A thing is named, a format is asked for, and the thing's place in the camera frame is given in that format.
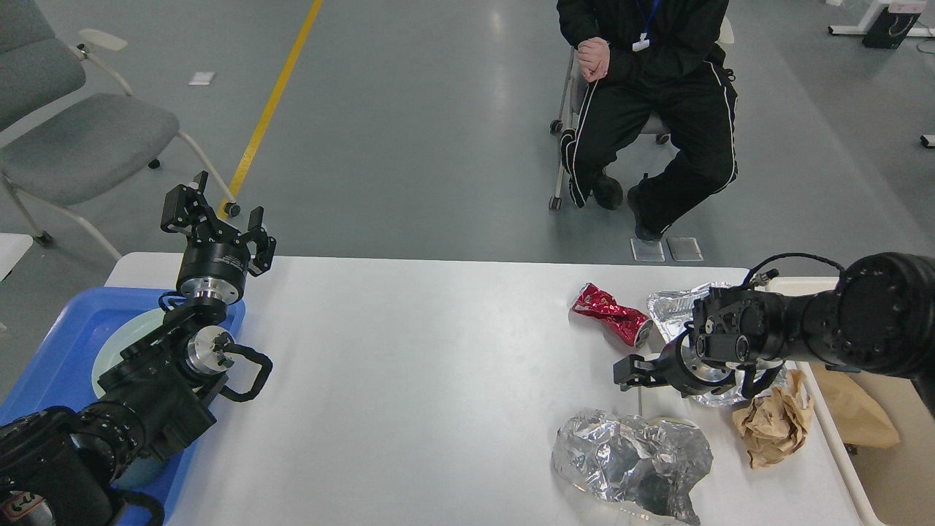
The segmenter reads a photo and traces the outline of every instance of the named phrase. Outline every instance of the brown paper bag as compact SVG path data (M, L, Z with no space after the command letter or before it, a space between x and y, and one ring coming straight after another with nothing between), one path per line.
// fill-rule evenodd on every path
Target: brown paper bag
M778 464L805 444L814 400L802 388L802 371L789 371L788 379L789 390L773 387L769 396L754 399L731 416L753 469Z
M886 411L850 376L821 365L812 371L845 444L886 448L899 443L899 432Z

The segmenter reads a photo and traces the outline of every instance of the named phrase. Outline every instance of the lanyard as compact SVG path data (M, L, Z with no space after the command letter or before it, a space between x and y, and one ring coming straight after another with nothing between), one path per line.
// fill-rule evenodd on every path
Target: lanyard
M646 21L646 25L643 27L642 33L640 33L640 41L633 43L633 51L642 51L649 47L649 39L646 37L649 36L649 23L653 21L655 13L659 10L659 1L653 0L653 10L650 11L649 16L646 16L646 12L643 11L642 4L640 0L636 0L637 7L640 9L640 15Z

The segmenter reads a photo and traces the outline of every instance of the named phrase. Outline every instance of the black jacket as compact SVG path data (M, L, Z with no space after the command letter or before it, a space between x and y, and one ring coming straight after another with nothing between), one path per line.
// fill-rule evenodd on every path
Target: black jacket
M724 51L715 42L727 1L659 0L649 28L652 44L637 52L632 45L640 40L643 13L650 15L653 0L558 0L557 9L562 35L575 48L592 37L611 43L607 80L655 86L677 80L705 61L723 65Z

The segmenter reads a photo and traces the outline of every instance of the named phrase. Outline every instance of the yellow floor line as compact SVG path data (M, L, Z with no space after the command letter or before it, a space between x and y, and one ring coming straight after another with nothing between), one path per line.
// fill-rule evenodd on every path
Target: yellow floor line
M298 60L298 55L302 52L302 46L305 45L305 40L309 36L311 25L315 23L315 17L318 16L318 10L321 6L322 0L315 0L311 5L309 15L305 18L305 22L302 24L302 29L299 30L298 36L295 37L295 44L293 44L292 50L289 51L289 57L286 58L286 63L282 65L282 71L280 72L279 79L276 80L276 86L273 87L273 93L269 95L266 107L263 108L263 114L260 115L260 122L258 122L253 129L253 135L250 137L250 142L247 144L247 150L243 153L243 156L240 157L240 164L237 165L237 171L234 172L234 180L230 183L231 194L233 194L234 197L236 197L237 193L240 191L240 186L243 185L243 181L247 179L247 172L250 171L250 166L253 164L253 157L256 155L257 149L260 148L260 142L263 141L263 135L266 134L269 121L272 120L273 113L276 112L276 107L280 103L282 92L285 91L286 84L289 82L289 77L292 75L293 67L295 67L295 61ZM225 199L221 203L219 210L223 210L223 205L226 202Z

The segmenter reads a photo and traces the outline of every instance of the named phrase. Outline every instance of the chair wheel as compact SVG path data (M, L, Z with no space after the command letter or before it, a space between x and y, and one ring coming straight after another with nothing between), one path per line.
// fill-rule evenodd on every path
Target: chair wheel
M224 213L231 217L240 215L240 205L236 203L224 203Z
M36 240L36 243L39 246L49 246L53 241L55 241L52 236L49 235L49 232L46 232L45 230L42 231L41 236L33 236L33 239Z

